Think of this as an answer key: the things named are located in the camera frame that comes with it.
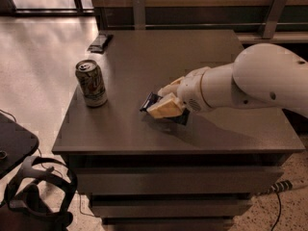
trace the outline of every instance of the metal bracket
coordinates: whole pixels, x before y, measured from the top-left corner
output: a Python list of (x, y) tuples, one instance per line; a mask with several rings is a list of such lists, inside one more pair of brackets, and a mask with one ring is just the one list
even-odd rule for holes
[(135, 30), (145, 30), (145, 0), (133, 0)]
[(286, 5), (287, 0), (273, 0), (265, 25), (260, 27), (262, 39), (272, 39), (276, 31), (277, 23)]

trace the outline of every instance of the gray table surface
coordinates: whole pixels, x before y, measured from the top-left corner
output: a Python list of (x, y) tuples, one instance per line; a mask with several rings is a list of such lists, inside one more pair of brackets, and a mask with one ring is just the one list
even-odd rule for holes
[(234, 62), (243, 50), (232, 31), (116, 31), (98, 59), (108, 102), (85, 105), (76, 88), (55, 154), (151, 155), (293, 153), (304, 146), (278, 108), (218, 108), (186, 126), (140, 112), (147, 95), (202, 66)]

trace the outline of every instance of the white floor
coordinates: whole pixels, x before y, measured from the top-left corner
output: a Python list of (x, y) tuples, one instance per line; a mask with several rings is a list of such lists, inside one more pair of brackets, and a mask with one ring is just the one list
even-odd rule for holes
[[(19, 124), (39, 137), (43, 156), (54, 157), (51, 148), (77, 85), (74, 66), (84, 59), (99, 61), (87, 48), (97, 35), (94, 18), (0, 17), (0, 109), (12, 113)], [(294, 155), (284, 165), (283, 179), (308, 182), (308, 153)], [(14, 170), (1, 180), (0, 199)], [(41, 186), (42, 197), (57, 209), (61, 193)], [(283, 192), (277, 231), (308, 230), (308, 188)], [(103, 230), (101, 220), (91, 214), (87, 200), (75, 195), (70, 205), (74, 221), (69, 230)], [(253, 207), (235, 218), (231, 231), (267, 231), (275, 223), (278, 200), (275, 194), (254, 197)]]

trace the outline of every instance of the can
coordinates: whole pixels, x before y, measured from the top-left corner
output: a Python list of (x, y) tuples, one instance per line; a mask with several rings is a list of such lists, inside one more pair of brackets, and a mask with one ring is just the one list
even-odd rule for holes
[(98, 107), (107, 101), (102, 71), (96, 61), (79, 62), (76, 65), (75, 75), (88, 106)]

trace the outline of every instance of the floor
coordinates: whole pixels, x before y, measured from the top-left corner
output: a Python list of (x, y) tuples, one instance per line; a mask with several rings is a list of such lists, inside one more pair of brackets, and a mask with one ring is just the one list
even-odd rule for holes
[[(81, 60), (94, 59), (87, 48), (97, 35), (92, 17), (82, 18), (10, 18), (0, 17), (0, 109), (13, 114), (17, 122), (39, 137), (39, 149), (45, 157), (51, 153), (64, 114), (77, 85), (74, 66)], [(283, 166), (281, 180), (301, 180), (308, 185), (308, 153), (292, 156)], [(6, 183), (16, 170), (1, 180), (0, 199)], [(42, 198), (59, 208), (61, 192), (40, 186)], [(274, 230), (304, 231), (308, 219), (308, 188), (280, 194), (282, 213)], [(230, 231), (266, 231), (276, 221), (278, 199), (275, 194), (253, 197), (253, 206), (235, 218)], [(70, 209), (74, 220), (68, 230), (104, 230), (84, 196), (75, 195)]]

